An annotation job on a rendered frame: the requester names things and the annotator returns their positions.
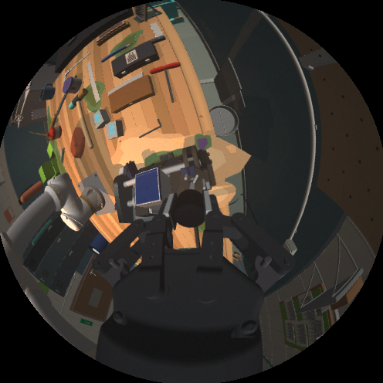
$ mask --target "blue pen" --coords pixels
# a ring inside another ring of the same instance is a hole
[[[118,50],[115,50],[115,51],[112,52],[109,56],[104,57],[104,58],[101,60],[101,62],[103,63],[104,61],[107,61],[111,56],[114,56],[116,53],[121,52],[121,50],[124,50],[124,49],[127,48],[128,46],[131,46],[131,44],[127,44],[127,46],[123,46],[122,48],[119,48]]]

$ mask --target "brown wall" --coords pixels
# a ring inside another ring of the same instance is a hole
[[[277,20],[302,56],[322,49],[299,29]],[[320,110],[318,129],[322,135],[317,187],[347,213],[377,254],[383,236],[383,149],[366,104],[368,101],[372,105],[373,100],[374,92],[368,93],[371,78],[368,73],[361,76],[358,66],[347,66],[348,51],[342,52],[328,39],[322,42],[328,43],[324,49],[340,63],[310,71]],[[355,83],[341,65],[349,70]]]

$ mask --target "blue cylinder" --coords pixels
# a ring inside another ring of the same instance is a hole
[[[89,248],[95,254],[99,255],[108,245],[109,245],[109,242],[101,235],[101,233],[98,233],[96,235],[96,238],[90,244]]]

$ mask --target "wooden workbench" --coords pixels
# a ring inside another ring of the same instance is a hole
[[[78,195],[81,195],[81,192],[77,184],[92,173],[97,172],[107,194],[115,203],[113,183],[121,166],[124,166],[128,161],[135,161],[137,168],[140,169],[144,167],[144,159],[149,154],[158,151],[173,151],[194,145],[196,134],[208,134],[212,138],[212,147],[209,148],[209,152],[211,153],[210,158],[213,160],[213,169],[218,171],[221,168],[221,171],[215,173],[217,186],[213,188],[212,192],[217,195],[222,213],[228,215],[228,203],[236,193],[236,188],[226,183],[225,179],[240,172],[250,156],[215,136],[212,119],[197,74],[179,35],[166,14],[162,12],[161,15],[142,23],[136,22],[134,17],[127,21],[130,23],[129,28],[110,38],[101,46],[97,45],[96,40],[86,46],[59,75],[53,84],[56,88],[55,96],[46,102],[52,117],[63,98],[62,88],[66,71],[90,52],[88,57],[66,75],[66,78],[75,76],[77,73],[77,77],[83,80],[82,88],[88,87],[90,80],[86,65],[90,61],[94,79],[105,85],[105,90],[100,95],[100,109],[107,110],[111,120],[123,121],[124,136],[107,140],[105,128],[99,130],[94,128],[90,119],[93,113],[87,109],[86,101],[81,101],[86,125],[93,141],[93,149],[89,149],[85,144],[83,156],[74,158],[70,153],[70,142],[75,128],[80,126],[80,119],[76,108],[73,110],[68,108],[75,96],[71,93],[68,94],[59,113],[59,125],[63,129],[63,135],[57,140],[57,145],[66,149],[64,166]],[[137,45],[154,39],[155,35],[150,27],[150,24],[154,22],[160,26],[166,37],[165,40],[155,43],[160,59],[129,73],[123,79],[116,78],[113,75],[111,65],[114,58],[112,57],[104,63],[101,62],[102,58],[109,55],[116,44],[132,33],[143,30]],[[180,62],[181,66],[168,70],[174,97],[174,103],[172,103],[165,73],[160,72],[152,75],[150,70],[177,61]],[[155,96],[136,103],[120,113],[111,114],[108,92],[140,72],[144,76],[149,75],[151,77]],[[139,138],[143,133],[158,127],[158,120],[161,122],[160,129]],[[116,212],[93,215],[90,221],[108,242],[112,242],[129,226],[129,224],[119,223]],[[174,232],[175,238],[177,238],[177,232],[177,230]],[[192,229],[180,228],[180,238],[175,241],[177,243],[175,248],[193,247],[190,241],[194,237],[195,234]],[[229,240],[225,240],[224,249],[225,257],[232,262],[232,245]]]

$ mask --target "red ball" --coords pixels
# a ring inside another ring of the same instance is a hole
[[[49,129],[48,138],[53,141],[57,140],[57,138],[61,137],[61,134],[63,133],[61,126],[56,125],[55,127],[51,127]]]

